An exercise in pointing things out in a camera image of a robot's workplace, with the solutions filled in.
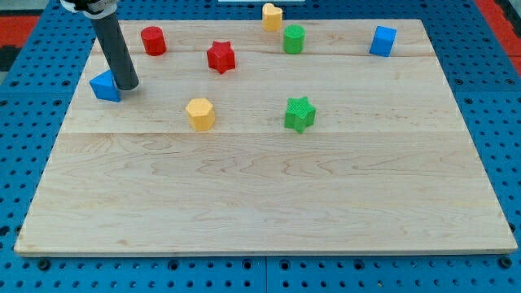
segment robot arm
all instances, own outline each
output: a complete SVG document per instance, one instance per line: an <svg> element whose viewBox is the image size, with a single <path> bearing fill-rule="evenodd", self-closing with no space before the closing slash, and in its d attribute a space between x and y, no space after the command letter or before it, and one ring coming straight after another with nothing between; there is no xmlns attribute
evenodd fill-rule
<svg viewBox="0 0 521 293"><path fill-rule="evenodd" d="M60 1L66 10L73 13L83 11L85 17L90 19L117 87L131 90L138 86L138 75L116 18L119 0Z"/></svg>

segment wood grain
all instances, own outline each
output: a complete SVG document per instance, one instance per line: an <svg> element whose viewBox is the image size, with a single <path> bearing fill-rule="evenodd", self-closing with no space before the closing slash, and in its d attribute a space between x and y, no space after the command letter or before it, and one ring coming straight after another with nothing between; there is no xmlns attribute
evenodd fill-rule
<svg viewBox="0 0 521 293"><path fill-rule="evenodd" d="M517 244L419 20L302 20L302 55L260 21L122 22L141 85L96 100L96 43L15 250L22 256L424 255ZM159 25L169 51L144 54ZM367 53L398 28L392 57ZM230 39L238 68L204 52ZM315 125L283 128L288 97ZM194 133L184 107L214 105Z"/></svg>

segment red cylinder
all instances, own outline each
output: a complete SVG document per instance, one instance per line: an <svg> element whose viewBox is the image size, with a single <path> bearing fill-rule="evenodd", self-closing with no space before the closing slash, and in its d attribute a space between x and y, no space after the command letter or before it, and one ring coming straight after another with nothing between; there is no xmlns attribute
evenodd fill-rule
<svg viewBox="0 0 521 293"><path fill-rule="evenodd" d="M161 28L152 26L141 31L141 39L145 46L145 51L150 56L158 56L166 52L163 31Z"/></svg>

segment blue cube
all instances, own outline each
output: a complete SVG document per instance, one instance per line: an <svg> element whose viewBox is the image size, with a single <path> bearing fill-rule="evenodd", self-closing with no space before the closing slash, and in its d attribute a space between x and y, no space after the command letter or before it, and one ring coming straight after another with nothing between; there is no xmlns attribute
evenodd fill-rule
<svg viewBox="0 0 521 293"><path fill-rule="evenodd" d="M369 53L389 57L395 37L396 30L394 28L377 26Z"/></svg>
<svg viewBox="0 0 521 293"><path fill-rule="evenodd" d="M114 85L114 78L110 70L93 78L89 83L96 98L116 103L121 101L120 92Z"/></svg>

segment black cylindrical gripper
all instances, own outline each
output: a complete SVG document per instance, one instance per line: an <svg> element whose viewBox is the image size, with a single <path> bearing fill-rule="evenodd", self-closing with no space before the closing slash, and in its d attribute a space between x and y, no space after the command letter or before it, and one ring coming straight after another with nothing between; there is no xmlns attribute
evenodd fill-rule
<svg viewBox="0 0 521 293"><path fill-rule="evenodd" d="M129 49L121 33L116 13L99 20L90 20L111 68L114 81L120 90L131 90L138 86L139 79L130 58Z"/></svg>

